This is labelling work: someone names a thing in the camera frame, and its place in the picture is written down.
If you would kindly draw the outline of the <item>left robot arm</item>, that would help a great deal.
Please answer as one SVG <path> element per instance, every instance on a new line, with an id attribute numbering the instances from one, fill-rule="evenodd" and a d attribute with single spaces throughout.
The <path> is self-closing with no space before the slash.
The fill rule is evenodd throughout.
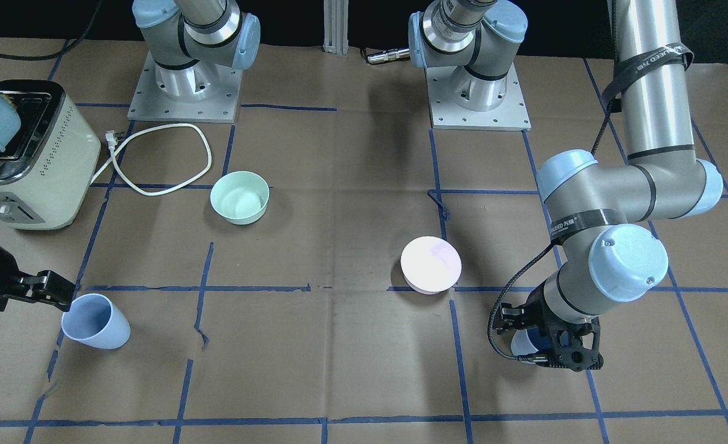
<path id="1" fill-rule="evenodd" d="M 551 219 L 550 246 L 566 262 L 519 306 L 496 299 L 486 334 L 505 359 L 598 370 L 599 317 L 643 296 L 668 272 L 662 242 L 640 223 L 711 210 L 723 180 L 698 159 L 673 1 L 609 1 L 613 79 L 607 117 L 623 113 L 626 164 L 601 166 L 592 150 L 556 154 L 536 174 Z M 424 70 L 432 121 L 443 128 L 526 130 L 514 59 L 527 17 L 508 1 L 434 1 L 407 25 L 409 57 Z"/>

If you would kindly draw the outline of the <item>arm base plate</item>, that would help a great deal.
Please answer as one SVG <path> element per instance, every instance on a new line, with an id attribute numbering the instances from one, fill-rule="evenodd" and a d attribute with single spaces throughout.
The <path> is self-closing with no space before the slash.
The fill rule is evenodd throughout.
<path id="1" fill-rule="evenodd" d="M 528 131 L 531 119 L 514 65 L 504 78 L 474 78 L 465 67 L 426 68 L 431 126 L 445 130 Z"/>
<path id="2" fill-rule="evenodd" d="M 183 70 L 167 70 L 148 54 L 127 117 L 153 123 L 232 124 L 242 76 L 242 70 L 201 61 Z"/>

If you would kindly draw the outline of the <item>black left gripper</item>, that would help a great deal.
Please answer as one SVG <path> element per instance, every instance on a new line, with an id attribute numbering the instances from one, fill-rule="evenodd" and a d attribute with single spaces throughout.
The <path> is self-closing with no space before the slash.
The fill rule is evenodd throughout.
<path id="1" fill-rule="evenodd" d="M 579 372 L 603 367 L 604 357 L 598 350 L 600 328 L 597 319 L 583 324 L 565 321 L 554 314 L 542 296 L 531 296 L 527 303 L 517 307 L 501 301 L 494 304 L 494 332 L 497 335 L 532 327 L 547 335 L 551 348 L 513 356 L 494 345 L 495 352 L 508 360 L 545 368 L 568 368 Z"/>

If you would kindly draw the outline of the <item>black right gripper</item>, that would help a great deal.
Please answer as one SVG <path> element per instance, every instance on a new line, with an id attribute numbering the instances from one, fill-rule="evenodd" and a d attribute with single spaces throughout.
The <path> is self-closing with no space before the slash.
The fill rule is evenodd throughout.
<path id="1" fill-rule="evenodd" d="M 75 284 L 52 270 L 30 275 L 19 270 L 14 256 L 0 247 L 0 311 L 8 300 L 45 303 L 68 312 L 74 299 Z"/>

